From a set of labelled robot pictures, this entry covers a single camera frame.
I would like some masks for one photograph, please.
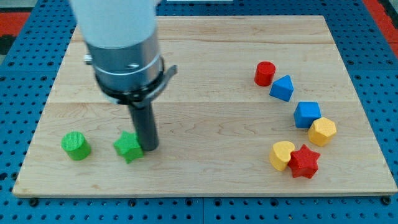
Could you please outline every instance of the green cylinder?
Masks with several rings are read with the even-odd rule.
[[[84,135],[78,131],[66,134],[62,138],[61,147],[74,161],[85,159],[91,152],[91,147]]]

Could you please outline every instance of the yellow hexagon block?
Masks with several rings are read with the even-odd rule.
[[[308,138],[310,142],[317,146],[327,145],[336,135],[336,124],[328,118],[316,119],[308,130]]]
[[[289,141],[280,141],[272,145],[269,153],[269,162],[275,169],[283,171],[290,161],[290,153],[294,151],[294,144]]]

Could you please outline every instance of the wooden table surface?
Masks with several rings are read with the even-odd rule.
[[[79,30],[70,42],[14,186],[18,197],[306,197],[388,195],[396,184],[322,16],[159,17],[166,64],[178,74],[154,101],[160,146],[127,165],[113,142],[133,131],[126,106],[102,95]],[[257,86],[258,62],[289,74],[290,102]],[[299,101],[317,101],[338,134],[325,147],[294,125]],[[64,134],[84,133],[92,153],[71,161]],[[313,179],[268,161],[292,141],[321,154]]]

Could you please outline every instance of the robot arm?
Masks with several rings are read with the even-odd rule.
[[[159,140],[151,101],[176,74],[177,67],[165,71],[154,0],[70,3],[99,86],[113,103],[128,105],[142,149],[156,149]]]

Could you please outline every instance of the blue block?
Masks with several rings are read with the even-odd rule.
[[[276,97],[280,100],[289,102],[290,97],[294,91],[292,80],[290,75],[286,75],[278,80],[276,80],[271,87],[269,92],[270,96]]]
[[[300,102],[294,111],[294,121],[298,128],[310,128],[312,122],[321,116],[317,102]]]

